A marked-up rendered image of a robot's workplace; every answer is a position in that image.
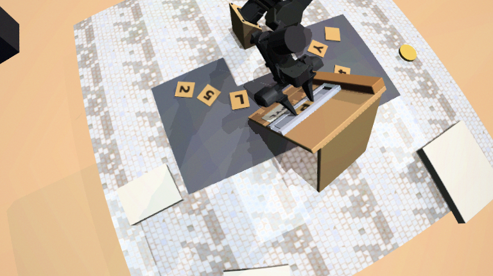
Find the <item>tan tile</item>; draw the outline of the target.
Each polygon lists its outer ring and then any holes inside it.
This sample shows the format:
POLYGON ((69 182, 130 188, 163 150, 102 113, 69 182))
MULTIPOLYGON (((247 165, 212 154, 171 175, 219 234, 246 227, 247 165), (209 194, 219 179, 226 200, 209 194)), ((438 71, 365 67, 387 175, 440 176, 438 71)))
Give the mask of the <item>tan tile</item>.
POLYGON ((327 48, 328 48, 328 46, 312 40, 312 42, 309 46, 308 52, 323 58, 325 53, 326 53, 327 48))
POLYGON ((221 92, 214 87, 211 87, 209 84, 205 87, 205 89, 199 94, 197 99, 204 102, 208 106, 211 106, 214 100, 219 96, 221 92))
POLYGON ((303 112, 308 106, 311 106, 314 102, 312 101, 306 101, 303 104, 301 104, 299 107, 295 109, 297 115, 299 115, 301 112, 303 112))
POLYGON ((175 97, 192 98, 195 82, 178 82, 175 97))
POLYGON ((250 107, 247 90, 230 92, 232 110, 250 107))
POLYGON ((334 40, 340 42, 340 31, 339 28, 325 28, 325 40, 334 40))
POLYGON ((334 73, 350 74, 350 68, 335 65, 334 73))

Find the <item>yellow round disc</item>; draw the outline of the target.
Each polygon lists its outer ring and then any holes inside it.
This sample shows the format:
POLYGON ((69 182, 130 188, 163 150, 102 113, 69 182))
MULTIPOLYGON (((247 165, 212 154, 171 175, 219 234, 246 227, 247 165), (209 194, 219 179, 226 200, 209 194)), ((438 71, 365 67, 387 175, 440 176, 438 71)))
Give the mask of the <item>yellow round disc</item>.
POLYGON ((399 54, 403 60, 407 62, 412 62, 416 59, 417 54, 413 47, 410 45, 402 45, 399 49, 399 54))

